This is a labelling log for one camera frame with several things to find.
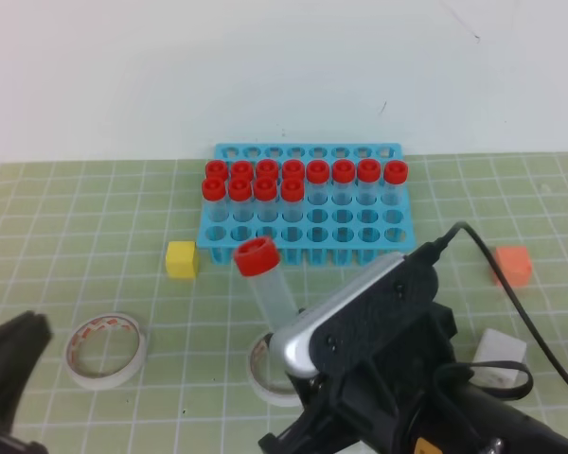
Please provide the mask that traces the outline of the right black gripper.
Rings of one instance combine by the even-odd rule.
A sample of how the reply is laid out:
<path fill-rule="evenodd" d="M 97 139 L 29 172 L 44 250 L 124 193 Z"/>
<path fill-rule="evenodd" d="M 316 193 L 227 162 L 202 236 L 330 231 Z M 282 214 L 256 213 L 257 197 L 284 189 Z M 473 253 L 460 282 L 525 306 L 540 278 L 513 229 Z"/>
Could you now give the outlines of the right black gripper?
<path fill-rule="evenodd" d="M 404 434 L 433 386 L 435 370 L 454 360 L 457 328 L 450 308 L 429 307 L 392 340 L 340 374 L 289 380 L 303 411 L 282 433 L 258 442 L 264 453 L 337 453 L 362 442 L 399 453 Z"/>

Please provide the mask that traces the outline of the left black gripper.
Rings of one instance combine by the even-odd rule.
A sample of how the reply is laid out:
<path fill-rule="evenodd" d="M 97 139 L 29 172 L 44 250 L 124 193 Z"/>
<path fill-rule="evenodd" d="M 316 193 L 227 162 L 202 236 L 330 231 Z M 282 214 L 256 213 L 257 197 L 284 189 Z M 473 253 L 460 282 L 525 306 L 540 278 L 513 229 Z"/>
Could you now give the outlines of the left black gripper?
<path fill-rule="evenodd" d="M 26 311 L 0 324 L 0 432 L 11 431 L 27 382 L 51 338 L 43 314 Z M 0 433 L 0 454 L 47 454 L 44 445 L 4 433 Z"/>

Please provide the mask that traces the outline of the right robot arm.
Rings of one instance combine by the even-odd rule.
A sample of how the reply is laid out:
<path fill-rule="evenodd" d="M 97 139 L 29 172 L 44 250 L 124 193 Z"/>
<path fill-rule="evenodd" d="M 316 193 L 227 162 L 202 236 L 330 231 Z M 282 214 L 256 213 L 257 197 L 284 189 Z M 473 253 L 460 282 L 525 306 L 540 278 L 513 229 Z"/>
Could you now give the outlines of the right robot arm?
<path fill-rule="evenodd" d="M 568 439 L 516 410 L 532 389 L 472 383 L 455 359 L 452 312 L 439 304 L 396 310 L 348 307 L 310 338 L 318 377 L 293 385 L 303 404 L 265 453 L 337 453 L 363 443 L 378 453 L 568 453 Z"/>

